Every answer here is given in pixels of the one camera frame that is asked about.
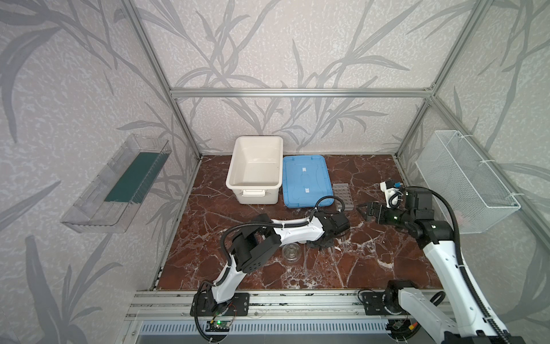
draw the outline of white plastic bin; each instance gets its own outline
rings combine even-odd
[[[241,204],[275,204],[283,184],[283,139],[241,136],[235,142],[226,186]]]

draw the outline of wall-mounted clear plastic bin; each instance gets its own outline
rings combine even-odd
[[[516,197],[460,132],[437,130],[416,165],[428,187],[451,205],[460,233],[481,233],[520,209]],[[444,205],[439,207],[450,223]]]
[[[130,135],[61,223],[79,233],[124,233],[172,152],[166,139]]]

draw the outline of green mat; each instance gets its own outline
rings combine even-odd
[[[168,159],[168,154],[142,152],[137,155],[134,161],[130,164],[124,174],[118,179],[117,183],[111,189],[111,192],[105,197],[105,202],[129,202],[132,196],[136,193],[140,185],[144,192],[132,200],[134,203],[142,203],[157,175]],[[159,159],[159,163],[153,166],[155,161]]]

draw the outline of blue plastic lid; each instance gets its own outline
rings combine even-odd
[[[283,158],[283,199],[289,208],[311,208],[319,198],[332,196],[327,163],[321,155],[293,155]],[[334,202],[326,199],[319,206]]]

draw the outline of black mounting plate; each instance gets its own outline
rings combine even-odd
[[[197,300],[197,309],[199,310],[198,316],[214,316],[210,310],[205,307],[207,303],[207,294],[200,294],[199,299]],[[235,293],[231,304],[235,306],[229,307],[227,312],[223,315],[233,316],[236,312],[236,316],[247,316],[248,315],[248,304],[250,300],[250,294],[248,293]],[[191,316],[195,316],[195,306],[191,305]]]
[[[384,292],[362,292],[361,297],[365,301],[365,315],[407,315],[402,311],[399,314],[392,314],[384,307]]]

